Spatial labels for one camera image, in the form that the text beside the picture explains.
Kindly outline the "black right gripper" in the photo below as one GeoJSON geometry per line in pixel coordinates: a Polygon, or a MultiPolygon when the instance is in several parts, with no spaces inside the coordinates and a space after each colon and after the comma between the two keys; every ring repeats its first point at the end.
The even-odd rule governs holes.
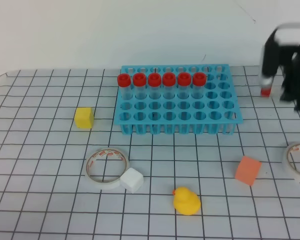
{"type": "Polygon", "coordinates": [[[300,112],[300,44],[280,45],[276,40],[277,31],[276,28],[263,46],[261,76],[273,77],[280,65],[284,75],[280,100],[295,102],[294,110],[300,112]]]}

